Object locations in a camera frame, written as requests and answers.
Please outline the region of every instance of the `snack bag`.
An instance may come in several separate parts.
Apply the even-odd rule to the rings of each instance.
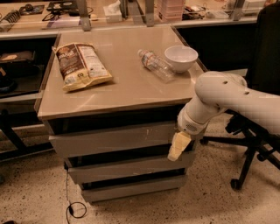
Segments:
[[[56,49],[64,91],[74,91],[111,81],[113,76],[100,62],[93,45],[72,43]]]

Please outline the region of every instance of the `clear plastic bottle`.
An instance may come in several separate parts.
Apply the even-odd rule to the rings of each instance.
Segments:
[[[139,50],[138,55],[145,67],[156,74],[162,81],[174,80],[175,72],[171,64],[148,50]]]

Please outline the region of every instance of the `chair backrest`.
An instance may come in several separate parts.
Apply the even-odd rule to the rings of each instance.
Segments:
[[[246,74],[248,86],[280,95],[280,2],[263,8],[256,25],[255,53]]]

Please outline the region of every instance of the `black chair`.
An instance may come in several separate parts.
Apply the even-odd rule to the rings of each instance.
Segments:
[[[280,95],[279,21],[280,2],[273,3],[260,11],[256,22],[255,53],[246,74],[249,88],[274,95]],[[227,113],[233,116],[226,131],[233,135],[241,132],[244,138],[204,136],[201,143],[214,141],[248,147],[240,177],[231,180],[232,188],[241,190],[256,152],[259,161],[268,160],[280,170],[280,161],[273,155],[274,152],[280,152],[280,136],[271,135],[263,127],[234,111],[227,111]]]

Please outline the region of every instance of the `desk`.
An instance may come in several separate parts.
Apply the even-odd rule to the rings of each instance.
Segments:
[[[59,46],[94,45],[114,80],[73,93],[62,91],[54,59],[38,117],[88,202],[178,188],[194,159],[193,145],[177,162],[167,154],[179,110],[203,73],[196,63],[164,84],[141,64],[138,49],[164,56],[183,45],[170,26],[62,33]]]

